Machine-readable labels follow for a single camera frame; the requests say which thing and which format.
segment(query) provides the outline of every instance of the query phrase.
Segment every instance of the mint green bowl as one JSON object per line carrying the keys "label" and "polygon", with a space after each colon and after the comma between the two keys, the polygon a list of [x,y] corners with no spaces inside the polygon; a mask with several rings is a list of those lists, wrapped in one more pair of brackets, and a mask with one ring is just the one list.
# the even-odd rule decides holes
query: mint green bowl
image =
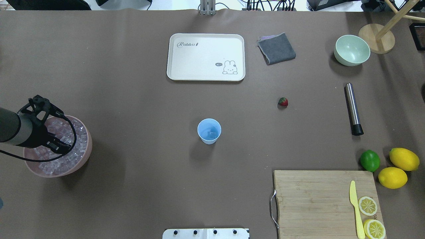
{"label": "mint green bowl", "polygon": [[346,66],[360,65],[371,55],[368,44],[358,36],[344,35],[335,44],[334,55],[337,61]]}

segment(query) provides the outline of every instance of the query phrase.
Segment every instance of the metal muddler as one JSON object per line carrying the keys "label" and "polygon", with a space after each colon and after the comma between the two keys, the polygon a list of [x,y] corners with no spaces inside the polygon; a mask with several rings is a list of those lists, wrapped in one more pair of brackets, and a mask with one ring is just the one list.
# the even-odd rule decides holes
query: metal muddler
{"label": "metal muddler", "polygon": [[356,98],[354,97],[353,85],[348,83],[345,86],[348,108],[351,117],[351,134],[359,136],[364,134],[362,125],[360,124],[359,112],[357,111]]}

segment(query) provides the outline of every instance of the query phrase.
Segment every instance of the blue plastic cup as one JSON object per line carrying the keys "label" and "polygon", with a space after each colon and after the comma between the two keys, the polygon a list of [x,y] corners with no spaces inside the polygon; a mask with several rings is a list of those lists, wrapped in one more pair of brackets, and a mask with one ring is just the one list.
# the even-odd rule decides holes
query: blue plastic cup
{"label": "blue plastic cup", "polygon": [[204,119],[198,125],[198,135],[208,145],[215,143],[220,134],[221,126],[215,119]]}

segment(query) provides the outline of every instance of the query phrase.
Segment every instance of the lemon slice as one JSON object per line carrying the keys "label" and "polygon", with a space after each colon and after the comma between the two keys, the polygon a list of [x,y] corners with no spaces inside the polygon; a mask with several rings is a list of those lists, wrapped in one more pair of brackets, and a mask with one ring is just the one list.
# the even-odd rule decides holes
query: lemon slice
{"label": "lemon slice", "polygon": [[385,227],[382,222],[375,219],[368,219],[365,221],[363,226],[365,234],[370,239],[384,239],[385,238]]}
{"label": "lemon slice", "polygon": [[371,197],[363,196],[359,199],[359,209],[363,214],[373,216],[378,211],[378,205]]}

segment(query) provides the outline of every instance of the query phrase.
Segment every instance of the citrus fruit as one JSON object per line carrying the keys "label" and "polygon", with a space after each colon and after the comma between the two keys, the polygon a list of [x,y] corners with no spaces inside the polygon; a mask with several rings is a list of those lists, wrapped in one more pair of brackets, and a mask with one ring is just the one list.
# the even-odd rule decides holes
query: citrus fruit
{"label": "citrus fruit", "polygon": [[359,199],[359,209],[363,214],[373,216],[378,211],[378,205],[371,197],[363,196]]}
{"label": "citrus fruit", "polygon": [[419,167],[418,156],[405,148],[393,148],[390,150],[390,160],[398,168],[404,171],[413,171]]}
{"label": "citrus fruit", "polygon": [[360,156],[360,164],[369,172],[375,172],[379,168],[380,163],[378,154],[372,150],[366,150]]}
{"label": "citrus fruit", "polygon": [[363,226],[365,234],[370,239],[384,239],[385,227],[382,222],[375,219],[368,219]]}
{"label": "citrus fruit", "polygon": [[407,183],[406,173],[395,167],[382,169],[378,174],[379,182],[386,188],[396,189]]}

